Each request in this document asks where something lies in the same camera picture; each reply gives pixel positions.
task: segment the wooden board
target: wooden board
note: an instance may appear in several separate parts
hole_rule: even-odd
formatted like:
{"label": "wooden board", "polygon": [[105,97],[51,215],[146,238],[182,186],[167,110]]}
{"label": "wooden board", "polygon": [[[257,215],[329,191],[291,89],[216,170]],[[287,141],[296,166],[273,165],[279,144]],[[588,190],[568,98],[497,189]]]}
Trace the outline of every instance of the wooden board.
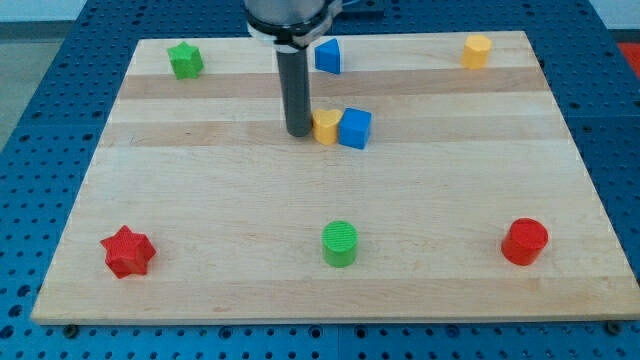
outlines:
{"label": "wooden board", "polygon": [[[283,127],[274,54],[192,39],[197,80],[138,44],[40,292],[43,324],[526,321],[633,318],[640,289],[526,36],[340,37],[344,74],[313,71],[313,108],[374,114],[365,151]],[[529,267],[500,252],[513,220],[550,244]],[[335,219],[354,265],[324,263]],[[122,224],[158,250],[116,280],[99,240]]]}

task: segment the star-shaped block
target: star-shaped block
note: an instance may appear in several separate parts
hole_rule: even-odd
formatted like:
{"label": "star-shaped block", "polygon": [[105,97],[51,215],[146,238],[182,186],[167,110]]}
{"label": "star-shaped block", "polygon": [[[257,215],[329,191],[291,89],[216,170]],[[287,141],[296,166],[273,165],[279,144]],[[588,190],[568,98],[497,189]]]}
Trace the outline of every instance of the star-shaped block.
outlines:
{"label": "star-shaped block", "polygon": [[156,254],[145,234],[134,233],[126,225],[100,244],[107,249],[105,264],[118,279],[131,274],[146,275],[147,264]]}
{"label": "star-shaped block", "polygon": [[169,60],[176,79],[196,79],[203,68],[202,57],[197,46],[191,46],[185,41],[178,46],[168,48]]}

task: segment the red star block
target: red star block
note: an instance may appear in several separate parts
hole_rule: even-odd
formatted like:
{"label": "red star block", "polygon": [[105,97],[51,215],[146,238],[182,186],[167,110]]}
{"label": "red star block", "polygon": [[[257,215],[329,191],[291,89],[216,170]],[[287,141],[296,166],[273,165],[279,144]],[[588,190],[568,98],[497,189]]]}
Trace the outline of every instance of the red star block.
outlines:
{"label": "red star block", "polygon": [[131,274],[147,274],[147,263],[156,254],[145,234],[137,234],[126,225],[100,244],[107,249],[105,264],[121,279]]}

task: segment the toy block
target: toy block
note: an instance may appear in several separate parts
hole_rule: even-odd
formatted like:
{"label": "toy block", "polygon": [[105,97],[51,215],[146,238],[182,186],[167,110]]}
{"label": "toy block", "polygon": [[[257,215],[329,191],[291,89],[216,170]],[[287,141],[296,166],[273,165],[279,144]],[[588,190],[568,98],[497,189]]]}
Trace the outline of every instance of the toy block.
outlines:
{"label": "toy block", "polygon": [[313,112],[313,137],[320,144],[331,145],[338,141],[338,124],[342,119],[340,110],[322,110]]}
{"label": "toy block", "polygon": [[322,231],[324,261],[333,267],[345,267],[356,260],[358,233],[353,225],[338,220],[329,223]]}
{"label": "toy block", "polygon": [[467,69],[482,69],[487,65],[491,39],[484,35],[470,35],[464,43],[460,63]]}
{"label": "toy block", "polygon": [[168,48],[169,60],[176,79],[196,79],[204,65],[197,46],[190,46],[185,41],[180,45]]}
{"label": "toy block", "polygon": [[362,150],[369,140],[370,127],[370,112],[347,108],[338,127],[338,142]]}
{"label": "toy block", "polygon": [[338,40],[331,39],[318,45],[315,51],[316,69],[340,74],[340,46]]}
{"label": "toy block", "polygon": [[516,265],[530,265],[549,241],[547,229],[539,222],[521,218],[511,224],[502,241],[502,254]]}
{"label": "toy block", "polygon": [[100,244],[107,249],[105,264],[118,279],[131,274],[146,275],[147,264],[156,254],[145,234],[134,233],[126,225]]}

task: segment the green cylinder block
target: green cylinder block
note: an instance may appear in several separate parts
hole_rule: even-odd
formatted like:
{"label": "green cylinder block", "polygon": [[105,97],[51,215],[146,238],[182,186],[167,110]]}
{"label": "green cylinder block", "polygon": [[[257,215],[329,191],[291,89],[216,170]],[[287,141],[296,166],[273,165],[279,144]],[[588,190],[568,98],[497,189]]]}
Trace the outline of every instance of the green cylinder block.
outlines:
{"label": "green cylinder block", "polygon": [[338,220],[330,223],[322,232],[324,261],[334,267],[351,265],[358,248],[358,233],[353,225]]}

